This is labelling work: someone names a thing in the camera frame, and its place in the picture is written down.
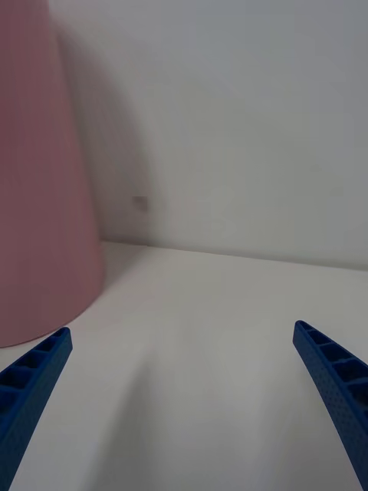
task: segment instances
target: white table surface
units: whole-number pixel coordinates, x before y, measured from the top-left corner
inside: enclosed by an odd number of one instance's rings
[[[360,489],[292,335],[303,318],[368,361],[367,272],[105,249],[11,491]]]

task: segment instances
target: blue plastic part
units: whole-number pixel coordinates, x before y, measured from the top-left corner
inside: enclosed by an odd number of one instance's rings
[[[293,343],[330,413],[363,491],[368,491],[368,366],[304,321],[295,324]]]
[[[61,328],[0,373],[0,491],[12,484],[72,349],[70,329]]]

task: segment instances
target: pink cylinder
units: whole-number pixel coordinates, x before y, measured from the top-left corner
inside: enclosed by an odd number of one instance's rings
[[[46,0],[0,2],[0,346],[100,293],[90,193]]]

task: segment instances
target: small mark on wall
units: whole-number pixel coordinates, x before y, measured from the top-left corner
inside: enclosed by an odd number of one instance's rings
[[[133,206],[142,213],[148,212],[148,198],[147,196],[133,196]]]

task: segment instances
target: white wall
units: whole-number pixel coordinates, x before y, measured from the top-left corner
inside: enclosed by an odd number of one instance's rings
[[[368,265],[366,0],[51,6],[105,237]]]

